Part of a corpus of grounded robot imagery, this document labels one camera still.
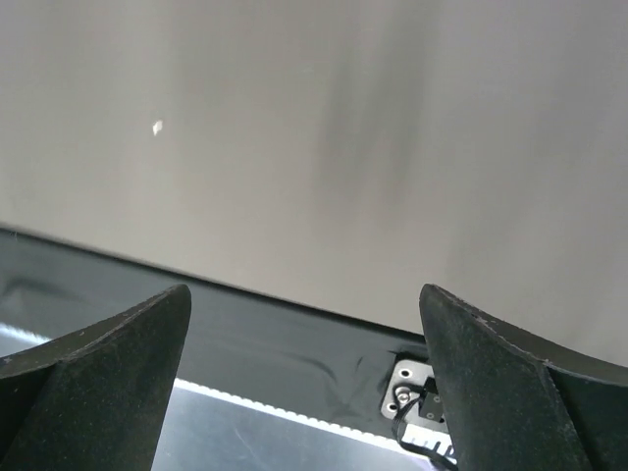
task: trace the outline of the led light strip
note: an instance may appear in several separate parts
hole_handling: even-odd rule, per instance
[[[42,337],[33,332],[25,331],[23,329],[3,323],[0,323],[0,336],[23,341],[24,343],[28,343],[32,346],[41,345],[42,343],[50,341],[50,339]],[[349,427],[344,427],[338,424],[325,422],[323,420],[314,419],[302,414],[297,414],[295,412],[274,407],[272,405],[263,404],[261,402],[256,402],[251,399],[229,394],[227,392],[213,390],[211,388],[207,388],[205,386],[201,386],[190,381],[182,380],[180,378],[175,379],[175,388],[189,391],[191,393],[205,395],[207,397],[220,399],[226,402],[230,402],[232,404],[246,407],[248,409],[257,410],[259,412],[264,412],[275,417],[280,417],[291,422],[314,427],[315,429],[323,430],[325,432],[331,432],[333,434],[347,437],[349,439],[358,440],[369,445],[375,445],[381,448],[389,449],[391,451],[416,456],[402,449],[394,440],[387,439],[385,437],[361,432],[356,429],[351,429]],[[416,426],[408,426],[406,428],[406,434],[403,439],[405,442],[433,448],[440,454],[445,454],[451,446],[451,439],[449,438],[449,435]]]

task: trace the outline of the gray wall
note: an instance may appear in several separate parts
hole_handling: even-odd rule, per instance
[[[0,221],[628,364],[623,0],[8,0]],[[152,125],[164,121],[153,135]]]

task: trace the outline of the black wire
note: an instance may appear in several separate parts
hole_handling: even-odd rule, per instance
[[[458,471],[458,467],[455,464],[453,464],[441,454],[435,452],[433,449],[427,448],[426,446],[408,444],[403,441],[403,434],[399,433],[399,427],[401,425],[405,426],[405,417],[408,415],[408,412],[410,412],[410,409],[412,409],[412,407],[414,407],[419,402],[419,400],[421,400],[421,397],[415,397],[403,407],[401,407],[394,415],[394,418],[392,419],[392,435],[394,436],[394,439],[399,444],[399,446],[401,446],[406,451],[410,451],[411,453],[415,454],[421,454],[429,458],[434,467],[436,467],[438,470]]]

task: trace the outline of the mounting plate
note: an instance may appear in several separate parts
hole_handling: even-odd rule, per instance
[[[386,394],[382,401],[381,412],[384,417],[392,420],[398,410],[397,400],[395,400],[394,392],[403,385],[412,385],[416,389],[422,390],[429,378],[434,378],[434,370],[426,363],[414,360],[400,360],[394,365],[389,384],[386,388]],[[409,399],[416,397],[417,393],[412,392]],[[447,423],[430,420],[419,415],[419,403],[410,410],[406,416],[406,422],[411,425],[423,427],[437,432],[447,434]]]

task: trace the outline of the black frame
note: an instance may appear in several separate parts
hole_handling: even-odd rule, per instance
[[[423,336],[0,229],[0,322],[49,338],[181,283],[192,317],[179,378],[392,437],[380,403],[397,359],[427,360]]]

